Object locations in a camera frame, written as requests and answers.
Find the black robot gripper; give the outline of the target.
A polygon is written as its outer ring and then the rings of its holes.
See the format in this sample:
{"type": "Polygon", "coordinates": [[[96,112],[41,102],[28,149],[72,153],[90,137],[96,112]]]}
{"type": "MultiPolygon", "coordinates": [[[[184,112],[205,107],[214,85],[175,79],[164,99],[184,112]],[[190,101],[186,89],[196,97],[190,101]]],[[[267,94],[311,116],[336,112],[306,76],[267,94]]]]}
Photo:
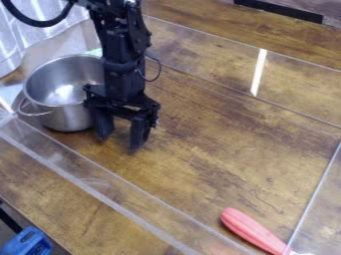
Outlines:
{"type": "Polygon", "coordinates": [[[92,126],[100,139],[115,129],[114,117],[131,122],[130,151],[136,151],[158,125],[160,104],[146,94],[146,58],[126,63],[100,58],[104,81],[85,84],[84,105],[92,117],[92,126]]]}

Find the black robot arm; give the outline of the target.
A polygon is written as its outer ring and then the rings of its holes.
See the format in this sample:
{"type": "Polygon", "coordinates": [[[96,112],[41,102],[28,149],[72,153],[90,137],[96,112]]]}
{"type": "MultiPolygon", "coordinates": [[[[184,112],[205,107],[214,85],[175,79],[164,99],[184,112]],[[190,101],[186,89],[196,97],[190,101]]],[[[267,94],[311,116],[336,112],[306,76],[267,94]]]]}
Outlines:
{"type": "Polygon", "coordinates": [[[142,0],[73,0],[87,8],[102,44],[104,81],[84,85],[92,126],[99,138],[115,130],[115,119],[131,122],[130,150],[138,150],[158,125],[160,104],[146,94],[150,32],[142,0]]]}

